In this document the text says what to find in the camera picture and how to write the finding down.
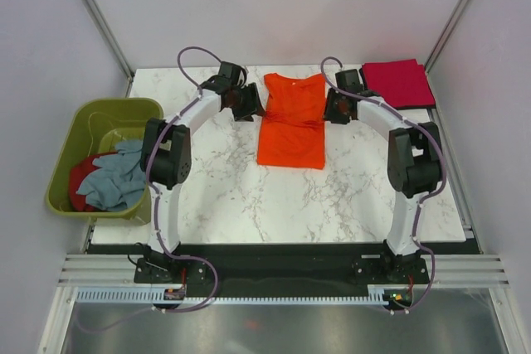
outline towel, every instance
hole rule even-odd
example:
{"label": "towel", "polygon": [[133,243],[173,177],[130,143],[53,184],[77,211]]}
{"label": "towel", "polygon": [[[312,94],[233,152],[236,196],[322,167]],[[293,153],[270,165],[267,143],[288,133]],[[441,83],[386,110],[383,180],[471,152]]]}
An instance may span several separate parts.
{"label": "towel", "polygon": [[84,195],[79,195],[77,190],[79,190],[81,183],[85,178],[91,174],[94,170],[97,170],[98,167],[94,166],[92,163],[96,158],[104,157],[110,155],[111,153],[97,153],[91,157],[83,159],[79,165],[75,165],[72,170],[70,170],[70,180],[68,181],[68,197],[74,209],[77,211],[101,211],[101,209],[96,209],[91,205],[87,205]]}
{"label": "towel", "polygon": [[141,140],[129,140],[114,146],[116,154],[93,161],[100,169],[81,183],[77,194],[85,195],[88,205],[103,211],[124,211],[135,205],[146,186],[146,175],[140,169]]}
{"label": "towel", "polygon": [[269,99],[258,138],[259,165],[324,168],[324,78],[264,76]]}
{"label": "towel", "polygon": [[435,107],[424,66],[416,60],[369,62],[361,72],[367,88],[396,109]]}

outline laundry basket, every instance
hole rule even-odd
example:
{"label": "laundry basket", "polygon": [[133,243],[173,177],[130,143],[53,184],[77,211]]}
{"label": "laundry basket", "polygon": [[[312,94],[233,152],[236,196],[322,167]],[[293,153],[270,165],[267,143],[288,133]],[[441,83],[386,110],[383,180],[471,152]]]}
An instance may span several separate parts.
{"label": "laundry basket", "polygon": [[68,197],[71,169],[85,158],[114,151],[120,141],[143,139],[146,122],[163,117],[161,106],[152,99],[97,99],[83,105],[74,116],[46,192],[46,204],[58,215],[130,219],[143,202],[148,189],[136,205],[124,211],[76,211]]}

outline blue-gray towel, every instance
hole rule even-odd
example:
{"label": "blue-gray towel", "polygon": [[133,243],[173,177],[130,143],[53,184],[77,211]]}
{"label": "blue-gray towel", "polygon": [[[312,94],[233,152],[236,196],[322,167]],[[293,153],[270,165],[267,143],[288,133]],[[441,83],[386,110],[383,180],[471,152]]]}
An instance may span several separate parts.
{"label": "blue-gray towel", "polygon": [[117,153],[97,158],[100,167],[85,177],[77,190],[87,205],[102,211],[124,211],[140,200],[146,175],[140,169],[141,140],[129,140],[114,146]]}

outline orange t-shirt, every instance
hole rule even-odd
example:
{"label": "orange t-shirt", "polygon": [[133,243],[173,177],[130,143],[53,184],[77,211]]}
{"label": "orange t-shirt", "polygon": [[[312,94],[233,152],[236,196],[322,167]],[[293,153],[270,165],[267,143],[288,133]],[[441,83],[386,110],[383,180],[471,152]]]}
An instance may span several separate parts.
{"label": "orange t-shirt", "polygon": [[258,164],[324,168],[324,78],[264,76],[269,99],[258,139]]}

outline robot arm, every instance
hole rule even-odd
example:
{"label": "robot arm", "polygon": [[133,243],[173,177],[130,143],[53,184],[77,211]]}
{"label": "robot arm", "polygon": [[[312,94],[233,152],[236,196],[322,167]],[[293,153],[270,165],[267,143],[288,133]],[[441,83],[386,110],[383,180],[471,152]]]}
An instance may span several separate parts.
{"label": "robot arm", "polygon": [[[153,160],[149,187],[151,197],[151,236],[148,246],[159,253],[163,248],[158,241],[160,232],[164,246],[174,252],[180,239],[178,234],[178,203],[181,185],[187,179],[192,167],[191,137],[214,115],[230,108],[234,119],[250,120],[252,115],[264,113],[258,97],[256,84],[246,85],[245,70],[235,64],[223,61],[217,75],[201,84],[194,99],[182,109],[179,118],[167,131],[163,145]],[[150,119],[146,125],[140,165],[146,170],[149,157],[158,136],[167,126],[166,120],[175,120],[176,114],[165,120]],[[153,220],[157,216],[159,231]]]}
{"label": "robot arm", "polygon": [[[365,90],[360,84],[357,70],[345,70],[336,74],[338,87],[342,90],[375,97],[378,94]],[[327,95],[324,119],[333,124],[347,124],[356,119],[376,130],[388,141],[387,175],[396,191],[392,226],[385,244],[387,252],[396,259],[415,256],[418,247],[412,231],[419,201],[428,192],[436,189],[441,180],[441,164],[427,138],[416,129],[397,119],[378,104],[358,101],[330,89]],[[437,126],[420,124],[440,143]]]}

